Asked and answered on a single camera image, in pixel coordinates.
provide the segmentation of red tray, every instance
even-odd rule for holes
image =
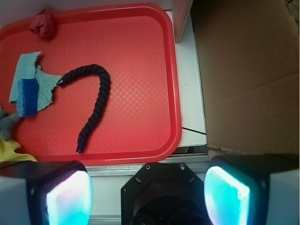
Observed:
[[[181,116],[172,22],[155,5],[133,4],[54,14],[57,35],[42,39],[30,19],[0,31],[0,102],[9,113],[10,88],[20,54],[42,51],[38,64],[64,75],[92,63],[103,66],[112,86],[104,117],[83,154],[78,134],[92,114],[96,76],[53,91],[53,104],[23,119],[13,138],[39,161],[79,160],[85,165],[156,162],[181,138]]]

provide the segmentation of blue sponge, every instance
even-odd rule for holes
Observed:
[[[20,117],[28,117],[38,111],[38,80],[20,79],[18,81],[17,111]]]

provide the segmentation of yellow cloth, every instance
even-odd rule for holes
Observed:
[[[5,142],[0,137],[0,162],[4,161],[36,161],[36,159],[29,154],[15,153],[15,150],[20,148],[20,144],[16,141],[10,140]]]

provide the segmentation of white wall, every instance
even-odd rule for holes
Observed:
[[[55,12],[130,3],[153,3],[163,10],[171,10],[173,0],[0,0],[0,29],[10,23],[33,17],[43,8]]]

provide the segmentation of light blue cloth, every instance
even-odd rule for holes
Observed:
[[[38,82],[37,111],[45,109],[52,103],[52,90],[56,87],[57,82],[62,78],[62,76],[46,74],[41,70],[39,65],[36,65],[40,53],[41,52],[33,52],[22,54],[20,56],[10,90],[10,103],[15,105],[17,102],[19,96],[19,80],[33,78],[36,78]]]

